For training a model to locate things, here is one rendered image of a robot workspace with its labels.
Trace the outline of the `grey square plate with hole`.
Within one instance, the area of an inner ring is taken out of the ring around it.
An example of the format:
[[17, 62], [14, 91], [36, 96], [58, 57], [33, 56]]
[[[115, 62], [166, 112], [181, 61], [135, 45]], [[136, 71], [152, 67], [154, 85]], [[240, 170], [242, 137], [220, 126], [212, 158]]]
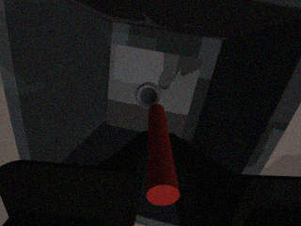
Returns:
[[168, 132], [182, 138], [201, 63], [201, 59], [112, 43], [106, 124], [148, 131], [149, 108], [159, 104]]

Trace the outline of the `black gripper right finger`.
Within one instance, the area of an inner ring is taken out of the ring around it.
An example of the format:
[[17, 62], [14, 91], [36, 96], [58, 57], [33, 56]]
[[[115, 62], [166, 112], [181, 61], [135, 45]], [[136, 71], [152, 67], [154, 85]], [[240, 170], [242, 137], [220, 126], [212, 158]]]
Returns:
[[235, 174], [168, 133], [180, 226], [244, 226], [256, 208], [301, 208], [301, 176]]

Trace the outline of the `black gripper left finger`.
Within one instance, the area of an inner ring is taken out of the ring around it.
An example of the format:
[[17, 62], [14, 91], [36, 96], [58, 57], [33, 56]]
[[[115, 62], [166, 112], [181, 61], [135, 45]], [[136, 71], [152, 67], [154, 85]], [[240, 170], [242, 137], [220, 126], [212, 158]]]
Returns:
[[16, 211], [101, 218], [134, 226], [147, 163], [149, 132], [94, 165], [17, 160], [0, 167], [0, 196]]

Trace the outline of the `red peg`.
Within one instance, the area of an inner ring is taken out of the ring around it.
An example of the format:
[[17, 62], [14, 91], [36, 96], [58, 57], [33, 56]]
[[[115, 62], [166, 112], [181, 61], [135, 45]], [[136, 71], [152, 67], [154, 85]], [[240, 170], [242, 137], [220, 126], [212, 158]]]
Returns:
[[169, 205], [180, 197], [179, 184], [166, 124], [164, 108], [149, 108], [149, 143], [147, 161], [147, 200], [156, 205]]

